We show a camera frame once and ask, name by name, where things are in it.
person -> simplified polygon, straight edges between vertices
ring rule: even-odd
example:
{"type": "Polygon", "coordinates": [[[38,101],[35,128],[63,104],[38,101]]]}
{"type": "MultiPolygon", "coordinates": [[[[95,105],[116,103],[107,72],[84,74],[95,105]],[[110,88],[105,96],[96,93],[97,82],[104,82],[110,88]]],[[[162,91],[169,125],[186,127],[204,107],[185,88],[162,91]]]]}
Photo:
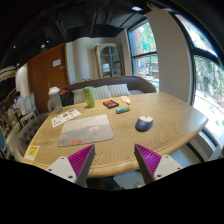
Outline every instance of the person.
{"type": "Polygon", "coordinates": [[[146,75],[149,76],[149,64],[148,64],[148,66],[146,67],[146,75]]]}
{"type": "Polygon", "coordinates": [[[17,109],[21,111],[21,114],[19,116],[19,119],[25,117],[27,115],[25,105],[24,105],[24,97],[20,95],[20,91],[16,92],[16,107],[17,109]]]}

oval table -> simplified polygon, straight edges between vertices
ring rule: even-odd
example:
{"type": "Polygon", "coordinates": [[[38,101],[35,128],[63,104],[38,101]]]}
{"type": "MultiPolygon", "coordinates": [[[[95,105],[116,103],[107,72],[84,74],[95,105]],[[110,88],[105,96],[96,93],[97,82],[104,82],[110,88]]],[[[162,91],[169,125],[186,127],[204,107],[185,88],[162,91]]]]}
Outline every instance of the oval table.
{"type": "MultiPolygon", "coordinates": [[[[189,142],[208,122],[208,118],[182,100],[167,93],[148,93],[129,96],[130,111],[116,114],[115,108],[107,109],[104,100],[95,101],[94,108],[86,103],[63,107],[63,112],[75,108],[81,115],[73,118],[81,119],[106,114],[110,121],[114,138],[95,142],[96,155],[89,170],[88,178],[113,176],[139,169],[134,155],[135,144],[153,150],[159,155],[171,154],[180,146],[189,142]],[[153,126],[146,132],[139,132],[135,124],[140,116],[154,118],[153,126]]],[[[126,107],[127,104],[114,97],[113,100],[126,107]]],[[[58,114],[53,111],[42,124],[30,145],[40,146],[34,161],[23,159],[23,163],[46,169],[60,156],[70,156],[91,145],[58,147],[57,140],[63,124],[53,128],[51,119],[58,114]]]]}

yellow sticky note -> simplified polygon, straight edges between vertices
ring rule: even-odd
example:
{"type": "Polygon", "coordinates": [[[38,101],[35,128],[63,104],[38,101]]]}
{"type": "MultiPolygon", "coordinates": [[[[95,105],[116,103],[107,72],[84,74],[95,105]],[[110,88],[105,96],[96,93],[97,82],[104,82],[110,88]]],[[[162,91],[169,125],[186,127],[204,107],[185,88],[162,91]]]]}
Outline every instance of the yellow sticky note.
{"type": "Polygon", "coordinates": [[[33,146],[31,145],[26,152],[26,155],[24,158],[26,159],[30,159],[30,160],[34,160],[37,154],[38,149],[40,148],[40,146],[33,146]]]}

computer mouse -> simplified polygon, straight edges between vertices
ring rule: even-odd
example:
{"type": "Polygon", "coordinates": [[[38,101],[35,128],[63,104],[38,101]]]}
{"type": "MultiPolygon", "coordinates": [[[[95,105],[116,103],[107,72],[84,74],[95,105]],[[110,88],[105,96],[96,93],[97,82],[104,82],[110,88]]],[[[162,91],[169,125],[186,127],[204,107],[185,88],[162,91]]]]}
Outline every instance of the computer mouse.
{"type": "Polygon", "coordinates": [[[149,116],[141,116],[138,118],[135,128],[139,131],[148,131],[152,127],[153,118],[149,116]]]}

water bottle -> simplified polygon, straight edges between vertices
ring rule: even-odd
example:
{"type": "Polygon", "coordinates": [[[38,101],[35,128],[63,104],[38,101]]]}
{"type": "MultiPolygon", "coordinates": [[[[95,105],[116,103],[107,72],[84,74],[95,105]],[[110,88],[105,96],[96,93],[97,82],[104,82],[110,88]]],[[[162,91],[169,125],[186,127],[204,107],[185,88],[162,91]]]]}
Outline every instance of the water bottle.
{"type": "Polygon", "coordinates": [[[63,111],[59,91],[60,89],[58,89],[57,87],[52,87],[49,89],[48,93],[48,95],[50,96],[50,102],[57,114],[63,111]]]}
{"type": "Polygon", "coordinates": [[[86,87],[86,88],[84,88],[84,91],[85,91],[87,106],[89,108],[95,107],[93,88],[92,87],[86,87]]]}

